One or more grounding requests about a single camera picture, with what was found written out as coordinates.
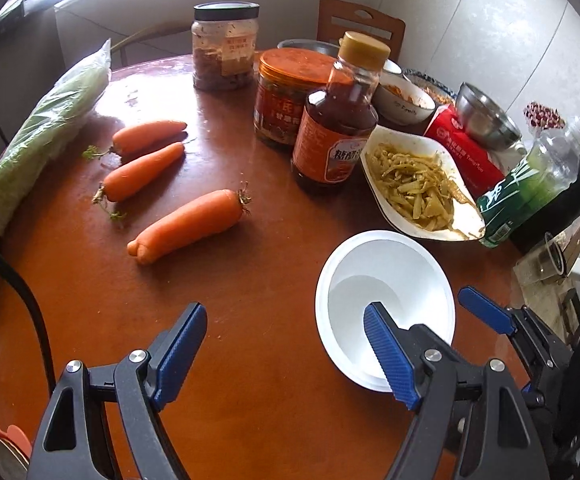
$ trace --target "clear plastic cup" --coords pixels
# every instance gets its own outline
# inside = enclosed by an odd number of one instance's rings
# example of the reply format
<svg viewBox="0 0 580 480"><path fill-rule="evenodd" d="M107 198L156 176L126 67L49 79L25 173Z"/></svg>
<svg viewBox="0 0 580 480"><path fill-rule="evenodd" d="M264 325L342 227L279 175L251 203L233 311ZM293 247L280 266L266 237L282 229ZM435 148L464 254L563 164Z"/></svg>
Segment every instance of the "clear plastic cup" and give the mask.
<svg viewBox="0 0 580 480"><path fill-rule="evenodd" d="M514 270L519 285L530 285L553 276L565 276L565 257L557 240L546 233L544 239L516 263Z"/></svg>

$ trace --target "bowl of food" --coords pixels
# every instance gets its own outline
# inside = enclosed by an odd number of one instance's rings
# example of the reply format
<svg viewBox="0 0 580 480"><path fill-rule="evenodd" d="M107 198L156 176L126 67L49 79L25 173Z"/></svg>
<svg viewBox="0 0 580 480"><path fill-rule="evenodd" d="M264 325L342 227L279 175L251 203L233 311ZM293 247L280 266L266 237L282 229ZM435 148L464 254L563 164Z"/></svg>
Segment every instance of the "bowl of food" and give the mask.
<svg viewBox="0 0 580 480"><path fill-rule="evenodd" d="M463 83L454 107L465 132L483 148L503 151L521 140L514 121L476 86Z"/></svg>
<svg viewBox="0 0 580 480"><path fill-rule="evenodd" d="M401 125L425 121L436 107L417 85L389 72L381 73L372 102L382 116Z"/></svg>
<svg viewBox="0 0 580 480"><path fill-rule="evenodd" d="M448 242L483 237L481 213L436 140L377 126L361 164L383 216L403 234Z"/></svg>
<svg viewBox="0 0 580 480"><path fill-rule="evenodd" d="M315 296L317 329L327 355L355 383L390 392L363 330L363 312L372 301L381 301L400 328L423 323L451 344L454 298L432 255L392 231L353 236L327 259Z"/></svg>
<svg viewBox="0 0 580 480"><path fill-rule="evenodd" d="M335 59L339 55L339 45L333 43L326 43L325 41L317 40L283 40L277 45L277 48L304 48L306 50L314 50L320 52L321 54L326 54L327 56L334 57ZM383 70L385 72L390 72L396 75L401 75L401 67L390 59L386 59L383 65Z"/></svg>
<svg viewBox="0 0 580 480"><path fill-rule="evenodd" d="M411 68L404 68L403 75L432 97L432 100L438 106L454 104L456 92L453 92L448 86L428 74L424 74L418 70L412 70Z"/></svg>

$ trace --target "black thermos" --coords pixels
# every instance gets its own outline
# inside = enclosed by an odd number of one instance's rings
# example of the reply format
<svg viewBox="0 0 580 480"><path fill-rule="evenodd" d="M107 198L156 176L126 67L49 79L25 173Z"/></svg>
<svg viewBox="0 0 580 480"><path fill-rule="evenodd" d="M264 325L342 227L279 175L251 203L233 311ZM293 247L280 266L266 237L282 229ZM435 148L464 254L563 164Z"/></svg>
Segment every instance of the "black thermos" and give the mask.
<svg viewBox="0 0 580 480"><path fill-rule="evenodd" d="M527 253L546 232L558 234L580 216L580 161L577 179L554 200L539 209L510 235L512 243Z"/></svg>

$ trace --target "silver screw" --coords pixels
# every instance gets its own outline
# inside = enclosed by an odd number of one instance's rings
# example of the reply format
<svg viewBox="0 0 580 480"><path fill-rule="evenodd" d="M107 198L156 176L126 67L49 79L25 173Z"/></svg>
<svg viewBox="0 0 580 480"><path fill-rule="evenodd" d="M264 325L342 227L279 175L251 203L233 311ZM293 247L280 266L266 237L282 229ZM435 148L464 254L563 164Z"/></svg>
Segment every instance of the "silver screw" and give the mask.
<svg viewBox="0 0 580 480"><path fill-rule="evenodd" d="M134 350L130 354L130 361L133 363L140 363L147 357L145 350Z"/></svg>
<svg viewBox="0 0 580 480"><path fill-rule="evenodd" d="M431 363L438 363L441 361L441 352L435 350L434 348L428 348L425 353L425 358L430 361Z"/></svg>
<svg viewBox="0 0 580 480"><path fill-rule="evenodd" d="M492 371L494 372L502 372L506 369L506 365L501 359L493 359L490 361L490 368L492 368Z"/></svg>
<svg viewBox="0 0 580 480"><path fill-rule="evenodd" d="M68 363L65 369L71 374L73 374L74 372L81 370L81 361L77 361L76 359L74 359L74 361L70 361Z"/></svg>

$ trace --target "carrot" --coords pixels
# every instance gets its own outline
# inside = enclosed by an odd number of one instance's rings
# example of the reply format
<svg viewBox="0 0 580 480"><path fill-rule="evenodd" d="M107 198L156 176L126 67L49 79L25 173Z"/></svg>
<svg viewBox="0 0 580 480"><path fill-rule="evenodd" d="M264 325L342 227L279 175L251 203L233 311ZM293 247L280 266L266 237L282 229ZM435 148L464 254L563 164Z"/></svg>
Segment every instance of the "carrot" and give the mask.
<svg viewBox="0 0 580 480"><path fill-rule="evenodd" d="M229 229L248 202L245 189L221 189L200 196L143 230L128 244L128 254L140 264L151 264L175 249Z"/></svg>
<svg viewBox="0 0 580 480"><path fill-rule="evenodd" d="M107 153L127 155L128 153L140 152L150 144L167 139L185 130L187 123L183 121L160 120L149 123L126 126L112 136L112 146L106 152L100 152L96 146L88 146L83 152L87 159L101 158Z"/></svg>
<svg viewBox="0 0 580 480"><path fill-rule="evenodd" d="M117 168L101 182L92 199L96 204L106 197L110 202L121 202L154 180L175 160L183 155L183 142L174 142L162 150L140 156Z"/></svg>

